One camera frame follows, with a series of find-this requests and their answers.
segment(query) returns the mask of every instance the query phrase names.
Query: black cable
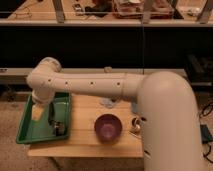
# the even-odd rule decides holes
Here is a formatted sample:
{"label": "black cable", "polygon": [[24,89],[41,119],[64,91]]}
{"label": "black cable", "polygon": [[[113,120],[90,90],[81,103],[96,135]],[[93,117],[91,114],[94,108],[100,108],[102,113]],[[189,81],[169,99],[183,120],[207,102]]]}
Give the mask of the black cable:
{"label": "black cable", "polygon": [[206,117],[209,114],[211,114],[212,111],[213,111],[213,102],[210,102],[202,108],[201,112],[199,113],[199,117],[200,118]]}
{"label": "black cable", "polygon": [[208,152],[207,152],[206,154],[203,154],[203,157],[204,157],[208,162],[210,162],[210,163],[213,164],[213,160],[211,160],[210,158],[208,158],[208,156],[211,154],[212,146],[211,146],[210,144],[208,144],[208,143],[207,143],[207,145],[208,145],[208,147],[209,147],[209,150],[208,150]]}
{"label": "black cable", "polygon": [[141,26],[142,26],[142,74],[145,74],[145,28],[143,22],[143,13],[141,13]]}

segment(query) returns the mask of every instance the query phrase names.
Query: tray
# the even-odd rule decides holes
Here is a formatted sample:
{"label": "tray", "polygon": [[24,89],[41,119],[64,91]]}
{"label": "tray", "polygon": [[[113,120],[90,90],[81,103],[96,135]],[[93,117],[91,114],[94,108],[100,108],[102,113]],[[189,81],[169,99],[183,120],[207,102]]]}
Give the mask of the tray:
{"label": "tray", "polygon": [[64,135],[56,136],[53,134],[52,126],[48,123],[48,110],[46,107],[39,121],[31,120],[32,96],[30,95],[25,105],[22,120],[20,122],[18,134],[16,137],[17,144],[32,144],[43,141],[52,141],[66,139],[69,136],[70,128],[70,103],[69,93],[56,93],[53,100],[55,107],[54,119],[63,122],[66,127]]}

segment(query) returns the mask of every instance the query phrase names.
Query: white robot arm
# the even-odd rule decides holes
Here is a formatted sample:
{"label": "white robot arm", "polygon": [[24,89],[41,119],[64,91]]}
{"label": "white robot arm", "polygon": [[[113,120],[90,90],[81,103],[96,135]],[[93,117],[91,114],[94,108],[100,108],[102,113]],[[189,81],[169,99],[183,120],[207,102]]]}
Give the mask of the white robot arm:
{"label": "white robot arm", "polygon": [[56,91],[137,102],[143,118],[145,171],[203,171],[197,104],[182,77],[170,72],[62,74],[60,70],[60,63],[48,57],[28,75],[35,105],[48,105]]}

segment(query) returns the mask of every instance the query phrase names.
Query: purple bowl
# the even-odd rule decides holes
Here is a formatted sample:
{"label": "purple bowl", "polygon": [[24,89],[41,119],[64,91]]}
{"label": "purple bowl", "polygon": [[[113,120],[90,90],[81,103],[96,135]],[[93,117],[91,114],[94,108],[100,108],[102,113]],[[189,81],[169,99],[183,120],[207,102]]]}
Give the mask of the purple bowl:
{"label": "purple bowl", "polygon": [[95,121],[94,129],[100,141],[112,142],[120,136],[122,123],[117,116],[104,114]]}

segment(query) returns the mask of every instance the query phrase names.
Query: wooden table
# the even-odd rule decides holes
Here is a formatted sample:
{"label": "wooden table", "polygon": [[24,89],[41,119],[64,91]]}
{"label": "wooden table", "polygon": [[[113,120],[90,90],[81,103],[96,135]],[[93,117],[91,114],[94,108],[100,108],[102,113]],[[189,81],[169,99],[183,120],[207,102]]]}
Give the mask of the wooden table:
{"label": "wooden table", "polygon": [[[67,140],[32,144],[29,156],[45,157],[142,157],[141,139],[129,133],[130,103],[120,101],[113,109],[100,104],[100,97],[72,95],[71,130]],[[103,144],[94,132],[94,122],[102,114],[118,116],[123,125],[120,139],[115,144]]]}

